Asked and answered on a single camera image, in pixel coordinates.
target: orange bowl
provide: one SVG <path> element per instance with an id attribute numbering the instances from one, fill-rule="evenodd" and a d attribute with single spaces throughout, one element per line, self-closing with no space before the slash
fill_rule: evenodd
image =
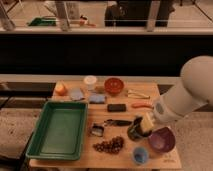
<path id="1" fill-rule="evenodd" d="M 109 94 L 117 95 L 123 90 L 124 83 L 119 78 L 112 77 L 105 81 L 104 88 L 105 91 L 108 92 Z"/>

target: green plastic tray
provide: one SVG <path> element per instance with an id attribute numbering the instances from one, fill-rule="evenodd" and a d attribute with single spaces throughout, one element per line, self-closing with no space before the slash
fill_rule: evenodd
<path id="1" fill-rule="evenodd" d="M 83 146 L 87 104 L 47 102 L 36 124 L 26 156 L 78 160 Z"/>

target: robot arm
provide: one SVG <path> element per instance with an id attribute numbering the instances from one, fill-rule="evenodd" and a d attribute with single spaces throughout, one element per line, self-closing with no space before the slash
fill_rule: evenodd
<path id="1" fill-rule="evenodd" d="M 213 105 L 213 57 L 199 56 L 183 66 L 179 82 L 154 102 L 153 117 L 158 123 L 172 122 L 208 103 Z"/>

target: blue cup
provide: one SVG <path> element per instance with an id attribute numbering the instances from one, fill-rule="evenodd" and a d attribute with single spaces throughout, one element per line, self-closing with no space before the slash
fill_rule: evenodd
<path id="1" fill-rule="evenodd" d="M 144 164 L 149 159 L 149 153 L 148 151 L 143 147 L 136 147 L 133 150 L 133 161 L 137 164 Z"/>

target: white paper cup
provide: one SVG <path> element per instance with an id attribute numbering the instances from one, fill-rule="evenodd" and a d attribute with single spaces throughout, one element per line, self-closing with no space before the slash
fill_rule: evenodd
<path id="1" fill-rule="evenodd" d="M 88 75 L 84 78 L 84 84 L 87 86 L 87 90 L 91 91 L 95 89 L 95 84 L 97 83 L 97 77 L 93 75 Z"/>

